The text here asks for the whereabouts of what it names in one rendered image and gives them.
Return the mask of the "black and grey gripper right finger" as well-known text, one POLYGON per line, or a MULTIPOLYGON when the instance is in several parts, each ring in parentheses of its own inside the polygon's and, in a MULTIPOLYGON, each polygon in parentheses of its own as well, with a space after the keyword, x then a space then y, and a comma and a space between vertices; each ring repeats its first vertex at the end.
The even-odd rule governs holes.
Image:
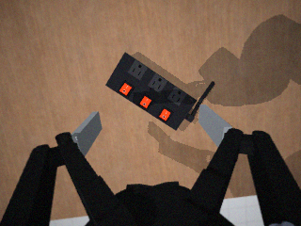
POLYGON ((215 210, 220 213, 239 153, 247 154, 264 226, 301 226, 301 189, 270 135, 257 130, 244 134, 207 105, 199 105, 198 123, 217 150, 182 200, 171 226, 211 225, 215 210))

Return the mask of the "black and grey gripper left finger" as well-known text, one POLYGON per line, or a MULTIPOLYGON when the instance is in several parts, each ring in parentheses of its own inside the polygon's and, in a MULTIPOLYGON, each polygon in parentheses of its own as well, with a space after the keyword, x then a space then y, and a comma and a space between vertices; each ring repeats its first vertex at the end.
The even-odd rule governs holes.
POLYGON ((99 111, 93 111, 72 134, 58 134, 56 147, 44 144, 33 149, 0 226, 49 226, 56 171, 64 165, 96 226, 136 226, 130 212, 85 158, 102 129, 99 111))

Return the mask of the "black power strip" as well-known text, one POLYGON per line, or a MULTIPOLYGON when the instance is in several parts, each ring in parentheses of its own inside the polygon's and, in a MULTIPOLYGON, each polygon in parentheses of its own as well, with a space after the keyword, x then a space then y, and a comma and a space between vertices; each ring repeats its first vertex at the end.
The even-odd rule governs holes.
POLYGON ((196 99, 125 52, 105 85, 177 130, 184 119, 193 121, 214 82, 204 91, 190 115, 196 99))

